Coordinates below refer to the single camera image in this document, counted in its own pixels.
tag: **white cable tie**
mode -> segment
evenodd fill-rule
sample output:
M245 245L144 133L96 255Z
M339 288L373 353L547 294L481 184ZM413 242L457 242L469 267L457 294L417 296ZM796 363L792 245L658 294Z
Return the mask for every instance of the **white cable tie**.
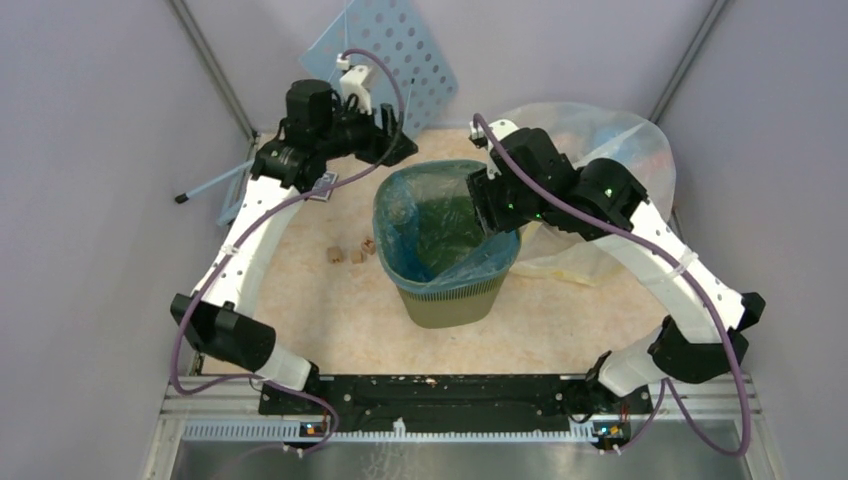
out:
M235 245L225 243L221 245L221 253L224 255L235 256L238 255L239 249Z
M657 275L653 278L647 278L645 280L642 280L642 285L654 285L657 283L663 283L669 280L674 280L675 278L679 277L683 272L685 272L689 268L689 265L692 265L692 262L697 259L698 253L693 252L689 247L686 247L686 250L683 251L683 255L681 255L680 258L677 259L678 265L674 268L674 270L668 273Z

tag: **transparent plastic bag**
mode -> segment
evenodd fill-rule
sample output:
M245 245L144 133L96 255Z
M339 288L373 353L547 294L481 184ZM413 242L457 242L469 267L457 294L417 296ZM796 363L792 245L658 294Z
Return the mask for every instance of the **transparent plastic bag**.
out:
M504 273L518 236L485 238L465 177L485 165L472 160L427 162L398 170L374 198L374 238L383 269L396 285L427 294Z
M645 186L663 218L671 215L674 159L668 140L653 123L632 113L569 102L525 105L498 118L545 130L575 168L602 157L620 162ZM519 275L597 285L620 268L614 258L579 235L547 225L525 227L521 243L510 270Z

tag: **blue stick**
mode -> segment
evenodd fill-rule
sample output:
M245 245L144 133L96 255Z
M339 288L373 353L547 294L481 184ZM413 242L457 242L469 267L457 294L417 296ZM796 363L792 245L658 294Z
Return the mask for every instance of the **blue stick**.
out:
M239 165L238 167L236 167L236 168L234 168L234 169L232 169L232 170L230 170L226 173L218 175L217 177L213 178L212 180L209 180L208 182L204 183L203 185L201 185L201 186L199 186L199 187L197 187L193 190L189 190L186 193L181 193L181 194L177 195L174 198L174 200L177 203L185 203L185 202L188 201L189 198L194 197L195 195L199 194L200 192L206 190L207 188L209 188L209 187L211 187L215 184L223 182L224 180L232 177L233 175L238 175L242 171L250 168L252 165L253 165L253 160L250 160L249 162L244 162L241 165Z

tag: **white bracket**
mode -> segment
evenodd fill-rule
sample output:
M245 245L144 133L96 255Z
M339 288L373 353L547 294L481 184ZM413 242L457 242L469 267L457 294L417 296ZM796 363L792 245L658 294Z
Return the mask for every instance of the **white bracket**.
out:
M485 137L483 129L475 127L474 122L469 122L468 126L471 129L471 140L478 140ZM515 123L505 119L495 120L489 124L489 128L492 129L492 133L495 134L495 138L497 138L498 141L503 140L510 133L518 130ZM488 146L486 148L489 152L489 156L486 158L486 176L489 177L489 180L494 180L496 175L501 174L501 170L497 165L495 165L495 162L492 161L492 142L488 142Z
M350 66L347 60L336 60L336 66ZM342 102L347 101L351 95L356 95L359 98L357 110L365 114L371 114L371 84L374 81L374 67L370 65L356 65L347 73L342 75L339 84L342 87Z

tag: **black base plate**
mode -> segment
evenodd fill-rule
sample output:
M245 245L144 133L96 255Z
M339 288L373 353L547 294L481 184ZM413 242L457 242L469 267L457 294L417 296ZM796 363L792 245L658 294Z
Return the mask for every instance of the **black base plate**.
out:
M617 414L621 402L593 411L568 411L580 377L560 375L335 375L311 382L308 393L326 400L341 416L340 432L391 431L403 418L409 432L568 431L568 415ZM630 414L650 413L637 389L624 399ZM262 388L260 415L323 415L307 400Z

